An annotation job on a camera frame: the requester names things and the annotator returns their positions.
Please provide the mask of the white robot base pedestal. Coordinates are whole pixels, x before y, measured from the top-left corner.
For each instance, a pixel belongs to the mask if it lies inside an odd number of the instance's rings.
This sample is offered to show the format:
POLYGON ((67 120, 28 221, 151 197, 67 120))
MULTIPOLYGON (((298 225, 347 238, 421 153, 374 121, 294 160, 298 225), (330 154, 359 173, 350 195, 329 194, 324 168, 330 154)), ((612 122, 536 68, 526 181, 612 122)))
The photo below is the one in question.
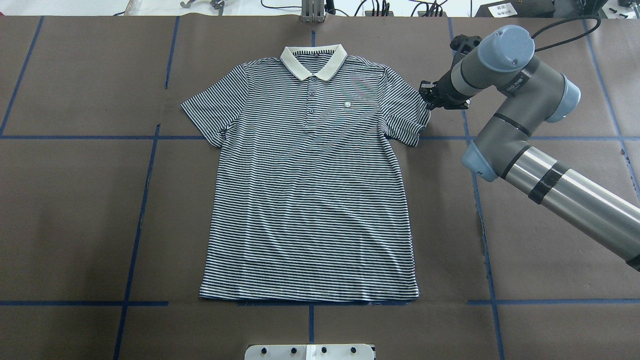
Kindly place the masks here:
POLYGON ((375 360, 375 346, 365 343, 255 344, 245 360, 375 360))

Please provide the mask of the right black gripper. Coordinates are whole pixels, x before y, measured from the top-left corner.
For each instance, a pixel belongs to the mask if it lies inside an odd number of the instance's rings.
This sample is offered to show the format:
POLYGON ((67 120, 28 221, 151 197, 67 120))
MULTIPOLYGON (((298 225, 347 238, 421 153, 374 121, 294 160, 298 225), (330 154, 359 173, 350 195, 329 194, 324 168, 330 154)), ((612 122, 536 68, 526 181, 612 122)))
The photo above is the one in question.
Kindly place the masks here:
POLYGON ((430 99, 425 101, 429 111, 434 109, 444 110, 468 110, 470 96, 464 95, 455 89, 451 79, 440 79, 435 82, 422 80, 419 92, 429 92, 430 99))

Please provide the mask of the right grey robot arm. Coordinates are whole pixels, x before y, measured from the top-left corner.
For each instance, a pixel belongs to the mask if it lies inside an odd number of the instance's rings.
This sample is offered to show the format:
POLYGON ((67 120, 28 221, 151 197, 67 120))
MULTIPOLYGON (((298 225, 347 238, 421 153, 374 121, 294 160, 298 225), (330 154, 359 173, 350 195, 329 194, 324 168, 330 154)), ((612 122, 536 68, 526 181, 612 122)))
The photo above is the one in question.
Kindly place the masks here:
POLYGON ((639 208, 530 144, 542 123, 557 123, 577 107, 580 89, 539 59, 534 39, 519 25, 484 38, 458 35, 450 48, 450 69, 419 86, 428 109, 467 110, 471 98, 490 87, 505 96, 462 164, 486 182, 505 180, 637 271, 639 208))

